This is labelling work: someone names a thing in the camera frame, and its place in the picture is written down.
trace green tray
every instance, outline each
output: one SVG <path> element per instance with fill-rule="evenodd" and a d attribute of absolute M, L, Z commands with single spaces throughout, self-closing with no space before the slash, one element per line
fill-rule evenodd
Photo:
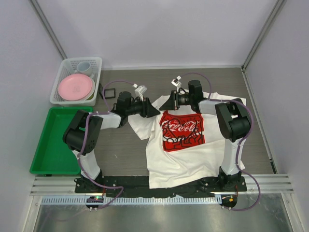
<path fill-rule="evenodd" d="M 76 157 L 62 141 L 64 131 L 78 110 L 93 111 L 92 107 L 55 107 L 49 110 L 30 167 L 31 173 L 76 175 L 81 171 Z"/>

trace white plastic basket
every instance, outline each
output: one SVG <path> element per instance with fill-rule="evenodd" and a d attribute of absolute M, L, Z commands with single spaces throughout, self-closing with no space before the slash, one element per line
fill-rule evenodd
<path fill-rule="evenodd" d="M 92 68 L 92 72 L 94 75 L 93 80 L 96 84 L 96 89 L 95 89 L 93 98 L 89 100 L 82 100 L 82 101 L 64 100 L 62 99 L 62 97 L 60 97 L 58 93 L 58 86 L 64 78 L 75 73 L 77 65 L 82 61 L 89 62 Z M 60 64 L 49 101 L 52 104 L 59 104 L 59 105 L 66 106 L 66 107 L 94 106 L 96 104 L 96 99 L 97 99 L 98 84 L 100 81 L 101 68 L 102 68 L 102 59 L 100 57 L 80 57 L 80 58 L 69 58 L 69 59 L 63 60 Z"/>

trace plate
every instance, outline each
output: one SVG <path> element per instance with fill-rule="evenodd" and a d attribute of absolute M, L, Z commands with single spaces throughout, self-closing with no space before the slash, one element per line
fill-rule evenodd
<path fill-rule="evenodd" d="M 92 80 L 84 74 L 72 74 L 64 78 L 58 87 L 59 95 L 67 101 L 85 98 L 92 89 Z"/>
<path fill-rule="evenodd" d="M 96 89 L 96 84 L 95 84 L 95 81 L 94 80 L 91 80 L 92 81 L 92 88 L 90 90 L 90 92 L 87 94 L 86 97 L 80 99 L 80 101 L 84 101 L 84 100 L 89 100 L 89 98 L 93 95 L 93 93 L 95 92 L 95 89 Z"/>

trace coca-cola logo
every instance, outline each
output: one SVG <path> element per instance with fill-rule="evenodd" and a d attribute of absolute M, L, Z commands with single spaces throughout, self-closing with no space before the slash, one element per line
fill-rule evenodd
<path fill-rule="evenodd" d="M 200 123 L 200 121 L 188 121 L 184 124 L 181 124 L 178 120 L 173 120 L 172 122 L 167 120 L 162 122 L 161 128 L 168 129 L 170 131 L 193 132 L 196 129 L 198 123 Z"/>
<path fill-rule="evenodd" d="M 160 125 L 165 151 L 175 151 L 205 143 L 203 117 L 200 114 L 174 116 L 164 112 Z"/>

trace purple cable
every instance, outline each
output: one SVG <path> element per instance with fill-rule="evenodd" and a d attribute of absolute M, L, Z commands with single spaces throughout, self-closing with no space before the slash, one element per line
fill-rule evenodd
<path fill-rule="evenodd" d="M 250 126 L 249 132 L 246 134 L 246 136 L 243 137 L 243 138 L 240 140 L 240 142 L 238 143 L 238 147 L 237 147 L 237 151 L 236 151 L 236 160 L 235 160 L 235 162 L 236 162 L 236 167 L 238 168 L 239 171 L 241 171 L 242 173 L 244 173 L 244 174 L 250 176 L 250 177 L 253 179 L 253 181 L 254 181 L 254 182 L 256 183 L 256 185 L 257 185 L 257 189 L 258 189 L 258 192 L 259 192 L 259 193 L 258 193 L 257 199 L 256 199 L 256 201 L 254 202 L 254 204 L 251 205 L 251 206 L 249 206 L 249 207 L 247 207 L 247 208 L 243 208 L 243 209 L 234 209 L 234 208 L 229 208 L 229 207 L 226 207 L 226 206 L 224 206 L 224 208 L 225 208 L 225 209 L 229 209 L 229 210 L 233 210 L 233 211 L 246 211 L 246 210 L 252 209 L 252 208 L 255 207 L 255 206 L 258 204 L 258 202 L 260 201 L 260 198 L 261 198 L 261 188 L 260 188 L 260 185 L 259 185 L 259 183 L 257 182 L 256 178 L 255 178 L 253 175 L 251 175 L 250 173 L 248 173 L 248 172 L 242 170 L 242 169 L 239 167 L 239 165 L 238 165 L 240 145 L 241 145 L 241 143 L 242 143 L 245 139 L 248 138 L 248 136 L 251 134 L 251 132 L 252 132 L 252 130 L 253 130 L 254 122 L 253 122 L 253 115 L 252 115 L 252 113 L 251 113 L 251 110 L 250 110 L 247 106 L 245 106 L 244 104 L 242 104 L 241 102 L 238 102 L 238 101 L 235 101 L 235 100 L 211 99 L 212 87 L 211 87 L 211 83 L 210 83 L 209 79 L 208 79 L 206 76 L 204 76 L 203 74 L 198 73 L 198 72 L 197 72 L 197 73 L 196 73 L 196 72 L 190 72 L 190 73 L 188 72 L 188 73 L 185 73 L 184 75 L 182 75 L 181 77 L 187 76 L 187 75 L 190 75 L 190 74 L 200 75 L 200 76 L 204 77 L 204 78 L 207 80 L 207 82 L 208 82 L 208 84 L 209 84 L 209 87 L 210 87 L 209 95 L 208 95 L 208 100 L 209 100 L 209 101 L 211 101 L 211 102 L 213 102 L 213 101 L 214 101 L 214 102 L 225 102 L 225 101 L 226 101 L 226 102 L 233 102 L 233 103 L 236 103 L 236 104 L 238 104 L 238 105 L 241 105 L 243 108 L 245 108 L 245 109 L 247 110 L 248 114 L 250 115 L 250 118 L 251 118 L 251 126 Z"/>
<path fill-rule="evenodd" d="M 117 81 L 111 81 L 111 82 L 107 83 L 107 84 L 104 86 L 104 88 L 103 88 L 103 90 L 102 90 L 102 96 L 103 96 L 103 100 L 104 100 L 104 102 L 105 102 L 105 104 L 106 104 L 106 106 L 107 106 L 107 108 L 108 108 L 108 112 L 107 112 L 107 113 L 90 113 L 90 114 L 88 114 L 88 116 L 87 116 L 87 118 L 86 118 L 86 127 L 85 127 L 85 135 L 84 135 L 83 146 L 82 146 L 82 149 L 81 149 L 80 153 L 77 154 L 78 164 L 79 164 L 79 166 L 80 166 L 82 172 L 87 176 L 87 178 L 88 178 L 92 183 L 94 183 L 95 185 L 97 185 L 97 186 L 99 186 L 99 187 L 101 187 L 101 188 L 105 188 L 105 189 L 120 189 L 120 192 L 119 192 L 110 202 L 108 202 L 107 204 L 101 205 L 100 207 L 98 207 L 98 209 L 103 209 L 103 208 L 109 206 L 113 201 L 115 201 L 116 198 L 118 198 L 118 197 L 121 195 L 121 193 L 124 191 L 124 187 L 123 187 L 123 186 L 109 187 L 109 186 L 101 185 L 101 184 L 95 182 L 95 181 L 88 175 L 88 173 L 85 171 L 85 169 L 83 168 L 82 163 L 81 163 L 81 160 L 80 160 L 80 156 L 81 156 L 81 154 L 84 152 L 84 149 L 85 149 L 85 146 L 86 146 L 86 141 L 87 141 L 87 136 L 88 136 L 89 119 L 90 119 L 90 117 L 91 117 L 92 115 L 108 115 L 109 112 L 111 111 L 109 105 L 107 104 L 107 101 L 106 101 L 104 92 L 105 92 L 105 88 L 106 88 L 107 86 L 109 86 L 109 85 L 112 84 L 112 83 L 116 83 L 116 82 L 124 82 L 124 83 L 128 83 L 128 84 L 130 84 L 130 85 L 132 85 L 132 86 L 134 85 L 133 83 L 131 83 L 131 82 L 129 82 L 129 81 L 117 80 Z"/>

